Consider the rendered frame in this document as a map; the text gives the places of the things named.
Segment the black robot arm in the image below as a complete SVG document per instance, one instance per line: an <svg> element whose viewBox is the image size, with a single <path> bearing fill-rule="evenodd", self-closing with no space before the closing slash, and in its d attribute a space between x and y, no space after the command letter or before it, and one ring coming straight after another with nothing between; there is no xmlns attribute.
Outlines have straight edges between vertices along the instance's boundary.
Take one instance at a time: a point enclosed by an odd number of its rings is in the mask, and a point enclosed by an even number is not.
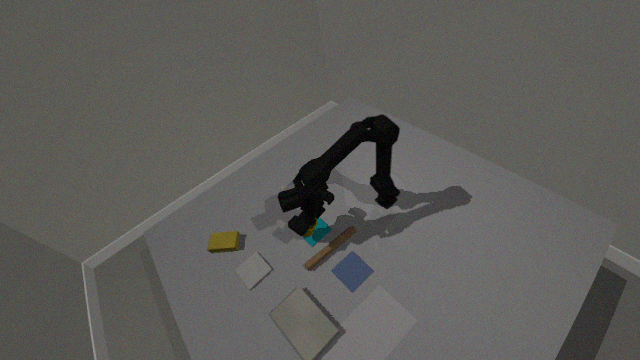
<svg viewBox="0 0 640 360"><path fill-rule="evenodd" d="M278 200L283 213L299 207L304 211L303 202L311 206L320 203L322 191L329 188L326 181L331 171L359 144L366 141L376 142L376 174L370 177L370 184L378 193L375 201L389 209L400 193L391 177L391 149L398 134L399 127L384 115L354 122L322 156L310 160L300 168L293 180L295 188L279 192Z"/></svg>

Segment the yellow rectangular block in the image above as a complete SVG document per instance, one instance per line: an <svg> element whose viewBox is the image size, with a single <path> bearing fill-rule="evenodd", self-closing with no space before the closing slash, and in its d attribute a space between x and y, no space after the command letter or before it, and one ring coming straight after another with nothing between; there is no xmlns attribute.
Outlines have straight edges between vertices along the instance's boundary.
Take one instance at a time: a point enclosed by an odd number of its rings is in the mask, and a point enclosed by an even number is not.
<svg viewBox="0 0 640 360"><path fill-rule="evenodd" d="M238 251L240 236L238 230L212 233L207 250L211 253Z"/></svg>

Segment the yellow cup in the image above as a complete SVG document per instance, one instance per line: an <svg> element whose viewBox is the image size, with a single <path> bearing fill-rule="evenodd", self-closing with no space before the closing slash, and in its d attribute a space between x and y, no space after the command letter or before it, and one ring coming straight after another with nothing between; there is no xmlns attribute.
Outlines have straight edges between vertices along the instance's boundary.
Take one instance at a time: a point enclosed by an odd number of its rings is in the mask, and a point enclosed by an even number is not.
<svg viewBox="0 0 640 360"><path fill-rule="evenodd" d="M315 230L316 226L317 226L317 221L312 226L309 225L308 231L302 237L307 238L307 237L312 236L314 234L314 230ZM312 227L312 229L311 229L311 227Z"/></svg>

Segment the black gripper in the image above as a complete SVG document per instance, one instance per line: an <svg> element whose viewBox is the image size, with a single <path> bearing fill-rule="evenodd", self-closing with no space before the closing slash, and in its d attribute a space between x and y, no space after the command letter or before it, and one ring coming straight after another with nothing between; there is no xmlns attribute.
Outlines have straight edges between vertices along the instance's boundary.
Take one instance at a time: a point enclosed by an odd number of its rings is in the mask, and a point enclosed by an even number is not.
<svg viewBox="0 0 640 360"><path fill-rule="evenodd" d="M321 201L317 205L311 206L304 204L304 211L302 211L299 216L294 216L288 222L288 228L297 233L299 236L303 236L309 229L309 225L312 226L325 211L323 205L324 201L330 205L334 201L334 195L327 191L323 190L321 193ZM315 219L316 217L316 219Z"/></svg>

